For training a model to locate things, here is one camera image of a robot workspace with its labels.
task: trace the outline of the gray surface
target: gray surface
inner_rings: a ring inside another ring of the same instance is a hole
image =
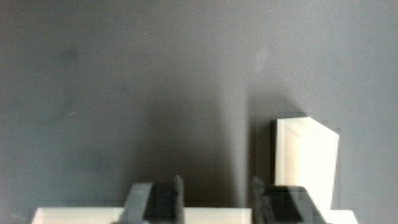
[[[189,204],[245,205],[246,152],[266,180],[268,121],[301,112],[341,133],[333,208],[394,223],[396,1],[0,6],[1,223],[175,174]]]

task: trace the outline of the white block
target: white block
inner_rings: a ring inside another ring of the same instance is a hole
[[[277,119],[275,185],[303,186],[317,209],[330,209],[337,133],[310,117]]]
[[[111,224],[122,208],[38,208],[31,224]]]
[[[351,210],[319,210],[326,223],[356,224],[356,218]]]

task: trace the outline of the gray wall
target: gray wall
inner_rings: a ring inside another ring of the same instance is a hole
[[[392,0],[1,0],[0,222],[120,206],[131,183],[173,174],[188,205],[245,206],[269,120],[305,113],[341,133],[333,208],[394,223],[396,11]]]

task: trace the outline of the white base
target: white base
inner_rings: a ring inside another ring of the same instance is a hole
[[[38,208],[31,224],[115,224],[122,208]],[[250,224],[245,208],[184,208],[184,224]]]

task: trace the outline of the white object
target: white object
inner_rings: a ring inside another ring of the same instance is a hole
[[[351,210],[319,210],[326,223],[356,224],[356,218]]]
[[[122,208],[38,208],[31,224],[113,224]],[[184,208],[184,224],[250,224],[246,208]]]
[[[275,185],[303,186],[330,210],[339,135],[310,117],[277,119],[275,143]]]

